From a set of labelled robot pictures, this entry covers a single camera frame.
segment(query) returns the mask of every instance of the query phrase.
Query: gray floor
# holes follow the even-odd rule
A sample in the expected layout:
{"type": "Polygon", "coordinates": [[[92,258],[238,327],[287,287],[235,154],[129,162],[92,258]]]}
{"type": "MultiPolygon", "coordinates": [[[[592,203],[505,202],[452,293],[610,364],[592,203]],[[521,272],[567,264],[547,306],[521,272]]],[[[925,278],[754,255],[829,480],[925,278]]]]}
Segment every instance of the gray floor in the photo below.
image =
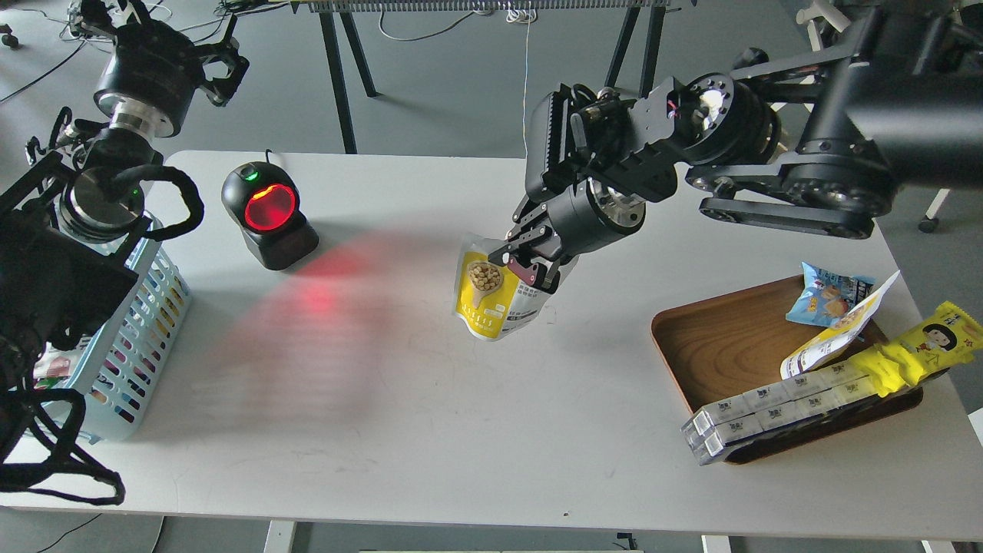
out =
{"type": "MultiPolygon", "coordinates": [[[[67,3],[51,0],[2,2],[0,6],[43,9],[62,17],[67,3]]],[[[745,46],[756,45],[773,57],[803,51],[807,45],[779,0],[730,2],[701,0],[666,21],[657,82],[669,75],[682,81],[729,67],[745,46]]],[[[181,28],[207,21],[211,2],[166,0],[174,11],[169,22],[181,28]]],[[[386,29],[412,36],[439,29],[458,14],[392,14],[386,29]]],[[[529,35],[531,109],[556,83],[600,85],[620,28],[620,10],[541,12],[529,35]]],[[[357,73],[342,46],[359,150],[366,154],[522,157],[523,74],[526,29],[510,26],[503,14],[472,17],[453,31],[418,42],[382,37],[377,16],[356,17],[378,98],[361,94],[357,73]]],[[[7,10],[0,22],[14,27],[24,47],[0,48],[0,96],[55,65],[74,49],[57,38],[61,26],[40,14],[7,10]]],[[[641,30],[625,60],[619,84],[637,90],[641,66],[641,30]]],[[[188,31],[193,38],[210,28],[188,31]]],[[[341,153],[330,82],[318,19],[302,9],[244,18],[236,35],[252,66],[226,108],[198,97],[185,130],[154,146],[165,155],[180,150],[341,153]]],[[[72,61],[15,100],[0,105],[0,183],[25,170],[21,145],[30,135],[46,136],[62,105],[76,116],[101,120],[90,94],[106,54],[86,47],[72,61]]],[[[502,193],[518,201],[521,183],[503,182],[502,193]]],[[[970,313],[983,314],[978,291],[983,261],[983,195],[958,192],[950,197],[932,235],[915,225],[934,191],[904,190],[895,210],[880,221],[919,308],[928,313],[950,299],[970,313]]],[[[366,198],[370,204],[372,198],[366,198]]],[[[680,206],[695,209],[695,206],[680,206]]],[[[503,230],[508,221],[502,222],[503,230]]],[[[967,411],[983,407],[980,362],[953,369],[967,411]]],[[[0,511],[0,552],[36,551],[62,532],[85,522],[86,514],[0,511]]],[[[52,551],[149,551],[160,517],[105,515],[67,536],[52,551]]],[[[266,523],[209,519],[169,519],[160,551],[261,551],[266,523]]],[[[700,551],[697,535],[636,534],[648,551],[700,551]]],[[[360,549],[605,549],[617,550],[611,532],[475,527],[404,527],[355,524],[304,524],[295,551],[355,553],[360,549]]],[[[733,538],[736,552],[772,551],[920,551],[912,542],[733,538]]]]}

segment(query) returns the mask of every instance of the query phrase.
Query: wooden tray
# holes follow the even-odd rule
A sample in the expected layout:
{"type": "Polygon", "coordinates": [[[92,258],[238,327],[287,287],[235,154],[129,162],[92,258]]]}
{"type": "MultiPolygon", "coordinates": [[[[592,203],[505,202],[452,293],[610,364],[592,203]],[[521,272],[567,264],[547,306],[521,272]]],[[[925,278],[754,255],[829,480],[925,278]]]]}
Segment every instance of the wooden tray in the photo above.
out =
{"type": "MultiPolygon", "coordinates": [[[[652,320],[652,339],[690,413],[707,403],[781,379],[781,361],[822,331],[820,327],[785,319],[802,289],[802,276],[790,276],[656,315],[652,320]]],[[[884,333],[871,321],[837,360],[885,341],[884,333]]],[[[732,453],[726,461],[753,461],[866,424],[915,407],[922,395],[919,388],[864,402],[862,409],[851,409],[820,424],[754,442],[732,453]]]]}

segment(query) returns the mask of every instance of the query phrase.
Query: yellow snack bag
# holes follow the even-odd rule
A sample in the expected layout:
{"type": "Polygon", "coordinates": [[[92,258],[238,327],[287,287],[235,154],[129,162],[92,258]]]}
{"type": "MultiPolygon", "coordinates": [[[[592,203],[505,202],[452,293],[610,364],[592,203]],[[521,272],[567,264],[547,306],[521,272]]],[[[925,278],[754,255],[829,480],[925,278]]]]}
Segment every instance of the yellow snack bag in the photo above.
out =
{"type": "Polygon", "coordinates": [[[944,302],[920,325],[880,346],[881,353],[901,366],[908,386],[960,363],[973,360],[983,347],[983,328],[951,301],[944,302]]]}
{"type": "Polygon", "coordinates": [[[983,328],[947,301],[906,333],[853,355],[847,363],[870,375],[878,396],[884,398],[972,361],[972,352],[981,347],[983,328]]]}
{"type": "MultiPolygon", "coordinates": [[[[528,325],[551,297],[523,282],[508,267],[489,262],[489,253],[504,244],[473,234],[465,236],[457,261],[454,314],[471,334],[487,341],[504,338],[528,325]]],[[[573,265],[564,266],[560,282],[573,265]]]]}
{"type": "Polygon", "coordinates": [[[781,362],[781,377],[791,378],[795,375],[821,367],[830,359],[843,351],[856,338],[867,321],[874,316],[885,292],[895,283],[900,271],[891,275],[877,291],[856,304],[843,315],[834,325],[805,342],[804,345],[792,352],[781,362]]]}

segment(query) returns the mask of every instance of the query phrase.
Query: desk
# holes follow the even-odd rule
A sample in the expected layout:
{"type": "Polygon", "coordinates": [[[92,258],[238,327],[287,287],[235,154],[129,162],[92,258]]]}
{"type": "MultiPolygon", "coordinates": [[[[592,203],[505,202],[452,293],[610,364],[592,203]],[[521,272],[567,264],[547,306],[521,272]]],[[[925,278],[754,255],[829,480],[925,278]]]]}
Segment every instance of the desk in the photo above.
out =
{"type": "MultiPolygon", "coordinates": [[[[450,315],[454,267],[463,233],[508,228],[522,160],[274,155],[321,244],[273,273],[219,202],[256,159],[170,159],[207,205],[165,244],[195,303],[143,427],[89,448],[123,475],[120,511],[983,540],[983,451],[948,378],[910,411],[744,466],[698,466],[679,434],[652,317],[803,259],[883,281],[896,266],[879,232],[715,222],[681,185],[638,234],[583,257],[532,325],[488,343],[450,315]]],[[[149,207],[183,217],[165,192],[149,207]]],[[[919,319],[900,281],[878,322],[893,336],[919,319]]]]}

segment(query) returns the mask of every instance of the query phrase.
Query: robotic arm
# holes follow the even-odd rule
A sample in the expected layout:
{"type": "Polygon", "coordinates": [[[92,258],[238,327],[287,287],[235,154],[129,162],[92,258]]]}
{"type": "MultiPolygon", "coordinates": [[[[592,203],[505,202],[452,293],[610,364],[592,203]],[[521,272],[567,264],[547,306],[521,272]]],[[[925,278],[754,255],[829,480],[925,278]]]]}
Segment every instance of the robotic arm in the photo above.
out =
{"type": "Polygon", "coordinates": [[[141,0],[118,0],[124,24],[114,27],[101,0],[69,10],[75,36],[112,39],[113,55],[93,99],[109,119],[72,120],[65,107],[43,147],[26,150],[30,170],[0,195],[0,491],[32,491],[95,505],[124,498],[119,474],[75,445],[85,402],[74,390],[34,389],[32,369],[47,343],[75,347],[95,333],[132,293],[138,276],[126,267],[142,238],[167,240],[194,230],[203,219],[198,189],[184,172],[163,165],[150,142],[181,131],[195,90],[225,105],[249,67],[232,37],[196,45],[150,17],[141,0]],[[208,79],[204,66],[223,63],[227,75],[208,79]],[[58,151],[70,154],[71,165],[58,151]],[[141,181],[176,186],[188,218],[151,229],[141,181]],[[102,255],[86,244],[116,244],[102,255]],[[55,423],[43,403],[66,401],[65,422],[55,423]],[[40,463],[7,463],[26,431],[49,451],[40,463]],[[34,487],[53,473],[93,477],[114,488],[104,498],[80,498],[34,487]]]}
{"type": "Polygon", "coordinates": [[[638,100],[561,86],[533,114],[526,196],[490,261],[555,290],[560,266],[638,231],[645,203],[675,193],[680,161],[686,182],[712,194],[704,215],[855,239],[902,184],[978,186],[983,35],[898,4],[818,52],[770,62],[752,50],[727,74],[670,78],[638,100]],[[777,156],[771,102],[814,105],[797,146],[777,156]],[[735,200],[741,190],[783,204],[735,200]]]}

